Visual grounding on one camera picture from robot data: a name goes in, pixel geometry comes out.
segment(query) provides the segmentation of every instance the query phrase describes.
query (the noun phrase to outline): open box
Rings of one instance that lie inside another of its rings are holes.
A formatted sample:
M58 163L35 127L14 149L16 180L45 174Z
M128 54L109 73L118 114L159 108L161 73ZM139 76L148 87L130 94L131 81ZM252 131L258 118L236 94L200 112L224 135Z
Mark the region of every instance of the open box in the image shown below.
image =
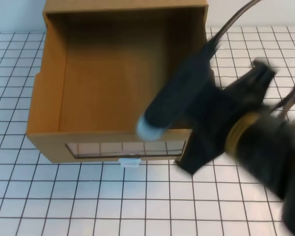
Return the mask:
M181 157L185 125L159 142L142 142L135 127L206 42L206 14L206 0L47 0L28 138L52 162Z

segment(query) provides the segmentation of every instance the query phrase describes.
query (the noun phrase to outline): small white tab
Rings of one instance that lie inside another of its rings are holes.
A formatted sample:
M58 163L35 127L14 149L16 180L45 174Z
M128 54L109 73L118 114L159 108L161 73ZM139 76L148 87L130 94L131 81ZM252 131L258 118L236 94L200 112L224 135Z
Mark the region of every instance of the small white tab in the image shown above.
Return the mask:
M138 167L141 159L140 158L119 158L121 167Z

